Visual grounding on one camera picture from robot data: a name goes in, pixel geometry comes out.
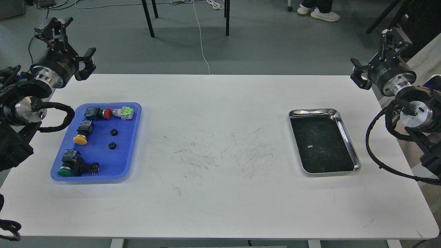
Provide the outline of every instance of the electrical component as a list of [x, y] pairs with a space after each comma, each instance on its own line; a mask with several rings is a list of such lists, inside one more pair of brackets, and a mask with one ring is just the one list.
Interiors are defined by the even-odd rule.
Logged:
[[88, 120], [110, 120], [112, 118], [112, 110], [110, 108], [100, 109], [100, 108], [90, 108], [86, 109], [84, 117]]
[[110, 135], [117, 136], [118, 135], [118, 130], [116, 130], [116, 129], [110, 130]]
[[61, 161], [63, 165], [57, 171], [57, 174], [62, 177], [71, 177], [72, 175], [79, 177], [84, 172], [95, 174], [100, 169], [98, 163], [86, 163], [77, 149], [67, 149]]
[[95, 129], [95, 123], [91, 120], [83, 120], [78, 126], [78, 135], [74, 137], [74, 142], [78, 145], [87, 144], [87, 136], [92, 134]]
[[122, 120], [131, 120], [135, 111], [130, 107], [122, 107], [120, 109], [114, 109], [112, 113], [114, 116], [120, 117]]
[[110, 142], [108, 146], [109, 146], [109, 149], [113, 150], [113, 149], [116, 148], [116, 143], [115, 142]]

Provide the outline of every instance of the blue plastic tray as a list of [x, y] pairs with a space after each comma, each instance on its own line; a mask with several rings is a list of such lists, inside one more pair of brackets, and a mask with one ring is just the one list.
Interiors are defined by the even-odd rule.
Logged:
[[[132, 120], [113, 117], [111, 120], [94, 120], [95, 130], [87, 137], [87, 144], [82, 146], [74, 143], [73, 138], [80, 122], [85, 120], [84, 112], [88, 108], [120, 109], [123, 106], [133, 108], [135, 115]], [[136, 102], [87, 103], [75, 110], [75, 117], [61, 143], [51, 169], [51, 177], [55, 181], [108, 181], [117, 180], [129, 172], [135, 146], [136, 132], [142, 107]], [[110, 135], [110, 130], [118, 130], [118, 135]], [[110, 142], [116, 143], [114, 150], [109, 149]], [[77, 149], [86, 163], [99, 163], [100, 170], [96, 174], [83, 173], [80, 177], [61, 177], [56, 172], [63, 164], [61, 158], [66, 149]]]

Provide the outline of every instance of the gray floor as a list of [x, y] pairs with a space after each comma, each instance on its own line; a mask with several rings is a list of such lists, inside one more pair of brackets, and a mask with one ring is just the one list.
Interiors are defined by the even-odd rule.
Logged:
[[[85, 0], [80, 7], [140, 1]], [[293, 0], [293, 7], [300, 0]], [[341, 15], [327, 23], [287, 12], [286, 0], [232, 1], [230, 36], [225, 36], [223, 11], [214, 11], [205, 1], [196, 2], [205, 57], [211, 74], [349, 75], [355, 57], [366, 63], [375, 54], [380, 31], [393, 12], [372, 34], [366, 28], [390, 1], [336, 0], [333, 10]], [[82, 55], [96, 47], [95, 73], [118, 74], [207, 74], [200, 50], [199, 28], [192, 4], [158, 5], [159, 19], [153, 19], [155, 38], [149, 36], [142, 7], [119, 6], [97, 9], [75, 7], [50, 11], [49, 17], [72, 16], [67, 28], [69, 42]], [[42, 23], [46, 10], [27, 7], [26, 14], [0, 20], [0, 66], [31, 65], [27, 51], [33, 28]], [[34, 40], [35, 57], [45, 44]], [[0, 185], [7, 173], [0, 173]], [[110, 239], [24, 237], [18, 243], [0, 240], [0, 247], [85, 247], [104, 248]], [[418, 241], [403, 243], [412, 247]], [[306, 241], [253, 240], [254, 246], [287, 245], [305, 248]], [[384, 240], [322, 241], [324, 248], [382, 248]], [[128, 240], [126, 248], [247, 246], [246, 240]], [[423, 244], [420, 248], [430, 247]]]

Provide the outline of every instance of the white table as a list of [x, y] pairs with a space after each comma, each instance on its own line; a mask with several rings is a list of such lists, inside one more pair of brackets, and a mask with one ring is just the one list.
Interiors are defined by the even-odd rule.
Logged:
[[[52, 101], [135, 101], [142, 116], [129, 174], [115, 184], [55, 182], [50, 168], [65, 134], [37, 133], [35, 154], [14, 168], [0, 218], [24, 236], [421, 239], [438, 226], [413, 180], [369, 158], [364, 137], [379, 112], [373, 92], [348, 76], [92, 75]], [[288, 113], [334, 108], [362, 163], [358, 173], [308, 177]], [[44, 126], [64, 113], [49, 110]], [[381, 120], [374, 153], [411, 173]]]

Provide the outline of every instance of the black pants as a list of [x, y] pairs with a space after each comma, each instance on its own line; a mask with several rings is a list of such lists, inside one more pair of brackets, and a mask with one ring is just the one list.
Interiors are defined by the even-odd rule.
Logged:
[[333, 0], [303, 0], [302, 5], [306, 8], [317, 6], [321, 13], [329, 13], [332, 9]]

